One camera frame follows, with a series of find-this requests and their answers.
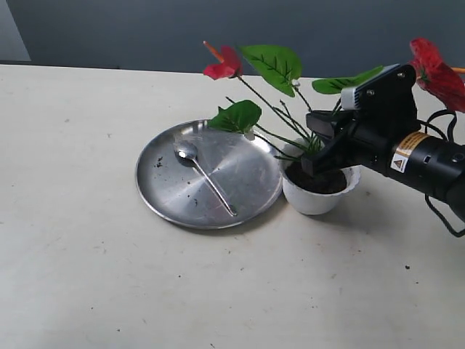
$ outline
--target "spoon handle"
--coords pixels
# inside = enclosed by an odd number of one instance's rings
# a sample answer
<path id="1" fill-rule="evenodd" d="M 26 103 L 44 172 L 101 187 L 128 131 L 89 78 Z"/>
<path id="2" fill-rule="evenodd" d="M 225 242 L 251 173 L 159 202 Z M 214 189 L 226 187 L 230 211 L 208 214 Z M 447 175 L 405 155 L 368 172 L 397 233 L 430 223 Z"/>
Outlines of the spoon handle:
<path id="1" fill-rule="evenodd" d="M 210 176 L 208 176 L 206 174 L 206 172 L 203 170 L 202 166 L 198 163 L 197 159 L 193 159 L 194 161 L 194 164 L 197 166 L 198 170 L 201 172 L 201 174 L 205 177 L 205 179 L 207 180 L 207 182 L 209 183 L 209 185 L 211 186 L 211 188 L 214 190 L 215 194 L 218 196 L 219 200 L 222 202 L 222 204 L 226 207 L 226 210 L 229 212 L 229 214 L 231 214 L 233 217 L 234 216 L 237 216 L 238 213 L 236 212 L 236 210 L 234 209 L 234 207 L 232 207 L 226 200 L 226 198 L 223 196 L 223 194 L 221 194 L 221 192 L 219 191 L 217 185 L 215 183 L 213 183 L 213 181 L 211 180 Z"/>

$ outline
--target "black cable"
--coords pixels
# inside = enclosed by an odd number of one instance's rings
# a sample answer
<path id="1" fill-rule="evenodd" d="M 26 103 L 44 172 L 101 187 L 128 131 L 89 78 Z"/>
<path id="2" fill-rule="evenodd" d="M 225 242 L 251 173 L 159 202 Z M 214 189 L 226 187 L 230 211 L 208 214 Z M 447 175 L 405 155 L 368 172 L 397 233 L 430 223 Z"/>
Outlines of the black cable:
<path id="1" fill-rule="evenodd" d="M 447 137 L 444 134 L 443 131 L 441 131 L 439 128 L 437 128 L 435 125 L 432 125 L 431 122 L 440 116 L 444 115 L 452 115 L 453 118 L 449 122 L 448 130 L 447 130 Z M 453 142 L 453 131 L 457 125 L 457 114 L 455 111 L 449 111 L 449 110 L 443 110 L 443 111 L 437 111 L 436 113 L 433 113 L 427 121 L 420 121 L 420 124 L 424 125 L 424 132 L 427 134 L 428 133 L 428 127 L 432 129 L 433 131 L 437 132 L 439 136 L 445 141 L 448 142 Z M 449 233 L 454 235 L 457 238 L 461 238 L 462 236 L 465 236 L 465 229 L 457 231 L 454 228 L 452 228 L 452 225 L 450 225 L 449 221 L 447 220 L 446 217 L 432 204 L 430 200 L 430 196 L 426 195 L 424 196 L 424 200 L 426 201 L 426 205 L 428 205 L 429 209 L 431 209 L 437 217 L 441 220 L 441 222 L 444 224 L 444 226 L 449 230 Z"/>

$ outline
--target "yellow warning sticker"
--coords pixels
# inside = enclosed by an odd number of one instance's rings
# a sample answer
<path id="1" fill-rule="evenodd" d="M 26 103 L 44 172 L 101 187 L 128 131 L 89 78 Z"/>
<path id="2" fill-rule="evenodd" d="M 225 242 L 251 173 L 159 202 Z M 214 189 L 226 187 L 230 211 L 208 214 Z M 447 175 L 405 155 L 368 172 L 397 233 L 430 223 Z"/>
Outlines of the yellow warning sticker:
<path id="1" fill-rule="evenodd" d="M 422 132 L 412 132 L 399 143 L 391 160 L 391 168 L 399 172 L 405 172 L 408 158 L 421 141 L 431 137 Z"/>

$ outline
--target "wall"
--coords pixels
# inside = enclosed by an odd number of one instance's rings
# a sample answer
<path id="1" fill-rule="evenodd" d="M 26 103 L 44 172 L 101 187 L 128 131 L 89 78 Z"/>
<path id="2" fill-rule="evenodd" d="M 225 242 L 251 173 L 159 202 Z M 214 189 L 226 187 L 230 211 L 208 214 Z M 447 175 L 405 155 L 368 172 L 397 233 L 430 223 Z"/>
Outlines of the wall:
<path id="1" fill-rule="evenodd" d="M 202 41 L 281 44 L 305 76 L 354 74 L 411 58 L 416 36 L 465 65 L 454 0 L 8 0 L 36 64 L 202 71 Z"/>
<path id="2" fill-rule="evenodd" d="M 0 0 L 0 60 L 30 60 L 6 0 Z"/>

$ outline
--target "dark soil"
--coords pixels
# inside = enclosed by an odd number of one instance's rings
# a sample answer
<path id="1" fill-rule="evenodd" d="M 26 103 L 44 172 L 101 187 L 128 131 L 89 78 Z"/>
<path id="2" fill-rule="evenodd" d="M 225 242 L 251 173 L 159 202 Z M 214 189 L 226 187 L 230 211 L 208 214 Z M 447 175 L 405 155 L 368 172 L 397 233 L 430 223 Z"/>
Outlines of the dark soil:
<path id="1" fill-rule="evenodd" d="M 334 194 L 347 187 L 346 176 L 340 169 L 310 177 L 302 170 L 301 163 L 295 161 L 286 169 L 286 175 L 295 185 L 317 194 Z"/>

